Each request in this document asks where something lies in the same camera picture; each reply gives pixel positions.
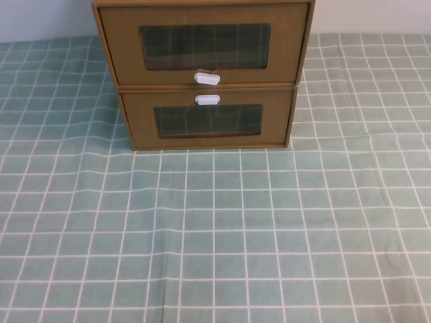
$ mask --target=drawer handle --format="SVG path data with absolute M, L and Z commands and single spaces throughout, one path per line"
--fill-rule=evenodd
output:
M 220 76 L 198 72 L 195 74 L 195 80 L 199 84 L 217 85 L 220 82 Z
M 196 103 L 200 106 L 215 106 L 220 102 L 220 97 L 217 95 L 197 96 L 195 98 Z

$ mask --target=drawer front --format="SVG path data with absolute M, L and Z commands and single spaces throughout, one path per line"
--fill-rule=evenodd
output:
M 284 145 L 292 91 L 125 93 L 121 100 L 136 149 Z
M 295 83 L 307 3 L 99 9 L 119 85 Z

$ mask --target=cardboard drawer box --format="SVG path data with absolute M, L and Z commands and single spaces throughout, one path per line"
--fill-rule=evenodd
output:
M 296 85 L 314 0 L 94 0 L 116 85 Z
M 136 150 L 285 147 L 296 88 L 120 93 Z

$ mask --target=clear plastic window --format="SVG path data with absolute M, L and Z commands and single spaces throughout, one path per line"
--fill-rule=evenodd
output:
M 155 107 L 160 138 L 259 135 L 261 104 Z
M 264 69 L 269 24 L 140 27 L 147 70 Z

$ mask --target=green checkered tablecloth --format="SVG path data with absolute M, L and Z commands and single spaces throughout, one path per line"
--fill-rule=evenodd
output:
M 98 38 L 0 44 L 0 321 L 430 323 L 430 51 L 312 35 L 289 149 L 133 153 Z

